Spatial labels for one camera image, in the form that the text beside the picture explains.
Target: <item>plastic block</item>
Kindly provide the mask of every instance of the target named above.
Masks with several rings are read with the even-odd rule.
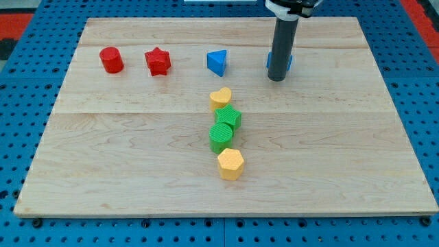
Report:
[[[145,53],[145,59],[152,76],[167,75],[167,70],[171,67],[171,58],[168,51],[162,51],[156,47]]]
[[[102,64],[107,73],[118,73],[123,69],[121,54],[116,47],[107,47],[99,53]]]
[[[244,158],[239,150],[226,148],[218,155],[218,170],[222,179],[237,180],[244,171]]]
[[[271,61],[271,59],[272,59],[272,52],[270,51],[269,53],[268,53],[268,58],[267,58],[267,69],[268,69],[268,67],[270,66],[270,61]],[[287,71],[289,71],[289,69],[291,69],[291,63],[293,63],[293,55],[289,55],[289,61],[288,61],[288,68],[287,68]]]
[[[235,110],[231,104],[227,104],[225,107],[215,110],[215,123],[227,124],[235,136],[235,131],[241,127],[241,112]]]
[[[209,131],[211,150],[220,154],[224,149],[232,147],[233,132],[230,126],[224,123],[216,123]]]
[[[223,76],[226,70],[227,51],[213,51],[207,54],[207,68],[218,76]]]
[[[215,111],[218,108],[225,107],[228,103],[230,103],[232,99],[232,91],[228,87],[224,87],[219,91],[212,92],[210,95],[211,98],[211,110]]]

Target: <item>green block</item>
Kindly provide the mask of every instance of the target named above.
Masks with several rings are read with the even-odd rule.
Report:
[[[241,112],[233,109],[231,104],[215,110],[215,123],[227,124],[232,128],[233,136],[235,131],[241,126]]]
[[[232,147],[232,129],[224,123],[216,123],[209,131],[209,137],[211,140],[211,150],[220,154],[222,150]]]

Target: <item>yellow heart block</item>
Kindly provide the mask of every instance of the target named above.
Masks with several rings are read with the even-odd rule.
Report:
[[[211,110],[225,107],[232,99],[232,91],[228,87],[224,87],[219,91],[211,93]]]
[[[235,181],[244,171],[244,158],[239,150],[226,148],[218,155],[218,170],[222,179]]]

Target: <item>wood grain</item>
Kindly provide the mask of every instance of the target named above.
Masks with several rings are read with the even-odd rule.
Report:
[[[20,217],[335,217],[438,211],[354,18],[300,22],[281,83],[265,68],[274,19],[89,19],[14,208]],[[117,46],[125,69],[98,53]],[[169,50],[168,76],[143,53]],[[223,78],[205,54],[228,50]],[[209,93],[243,113],[222,180]]]

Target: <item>blue block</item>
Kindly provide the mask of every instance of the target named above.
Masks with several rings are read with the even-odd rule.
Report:
[[[207,54],[207,68],[218,76],[223,76],[226,70],[227,51],[213,51]]]
[[[268,59],[267,59],[267,69],[270,66],[270,61],[272,59],[272,52],[270,51],[268,53]],[[293,62],[293,55],[289,55],[289,61],[288,61],[288,68],[287,71],[289,71],[289,69],[291,69],[291,63]]]

